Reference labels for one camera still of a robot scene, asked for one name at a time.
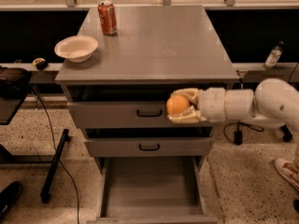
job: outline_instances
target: drawer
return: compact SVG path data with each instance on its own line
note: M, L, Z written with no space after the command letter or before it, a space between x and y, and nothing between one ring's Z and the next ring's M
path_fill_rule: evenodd
M192 157L105 160L99 211L88 223L217 223L206 215Z
M202 83L202 82L170 82L163 80L149 83L144 81L112 81L103 82L99 80L98 84L66 85L64 90L67 91L68 98L74 102L117 102L117 101L167 101L170 94L179 89L197 88L206 90L209 87L223 87L224 83Z
M204 156L212 145L212 137L132 137L85 141L91 157Z
M170 127L164 102L68 103L78 128Z

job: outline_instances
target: soda can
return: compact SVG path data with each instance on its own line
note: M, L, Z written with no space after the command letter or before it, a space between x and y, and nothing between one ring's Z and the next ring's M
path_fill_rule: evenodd
M101 2L98 6L101 20L102 32L104 35L113 35L117 32L114 6L110 1Z

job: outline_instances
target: black cable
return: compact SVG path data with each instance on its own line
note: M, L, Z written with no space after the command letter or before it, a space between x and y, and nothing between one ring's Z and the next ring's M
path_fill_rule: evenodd
M48 113L48 110L43 102L43 100L41 99L41 97L39 96L38 92L35 91L33 89L33 93L37 96L38 100L40 101L40 103L42 104L45 112L46 112L46 115L48 117L48 121L49 121L49 124L50 124L50 130L51 130L51 135L52 135L52 142L53 142L53 145L54 145L54 149L55 151L57 151L57 147L56 147L56 142L55 142L55 137L54 137L54 130L53 130L53 127L52 127L52 123L50 121L50 115ZM77 185L75 183L75 180L73 178L73 176L67 171L67 169L65 168L63 162L61 160L59 160L59 163L62 165L62 167L64 168L65 172L68 174L68 176L71 178L73 184L74 184L74 188L75 188L75 191L76 191L76 196L77 196L77 223L79 224L79 219L78 219L78 213L79 213L79 197L78 197L78 189L77 189Z
M263 132L263 131L264 131L263 127L261 127L261 126L257 126L257 125L250 125L250 124L243 123L243 122L229 123L229 124L227 124L227 125L224 126L224 128L223 128L223 134L224 134L225 138L226 138L228 141L230 141L232 144L235 144L235 142L234 142L232 139L230 139L230 138L228 137L228 135L226 134L226 129L227 129L227 127L232 126L232 125L237 125L237 129L238 129L238 130L239 130L239 127L240 127L240 126L244 126L244 127L248 127L248 128L250 128L250 129L252 129L253 131L256 131L256 132Z
M293 68L293 70L292 70L292 72L291 72L291 74L290 74L290 76L289 76L288 83L290 83L290 81L291 81L291 77L292 77L292 74L293 74L293 73L294 73L294 71L296 70L296 68L297 68L298 64L299 64L299 63L297 63L297 65L295 66L295 68Z

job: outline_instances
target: person's foot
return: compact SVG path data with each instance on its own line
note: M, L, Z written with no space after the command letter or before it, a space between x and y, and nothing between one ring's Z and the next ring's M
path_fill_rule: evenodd
M9 184L0 192L0 220L6 215L11 206L18 201L22 191L22 183L19 181Z
M291 183L299 191L299 170L294 164L283 160L275 159L274 166L278 173L282 175L289 183Z

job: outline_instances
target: small bottle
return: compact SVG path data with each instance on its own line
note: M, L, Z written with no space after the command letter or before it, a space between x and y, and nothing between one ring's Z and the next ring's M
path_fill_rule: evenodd
M284 45L284 42L279 41L278 45L276 45L272 48L267 60L264 63L265 68L273 68L274 66L276 66L278 59L282 54L283 45Z

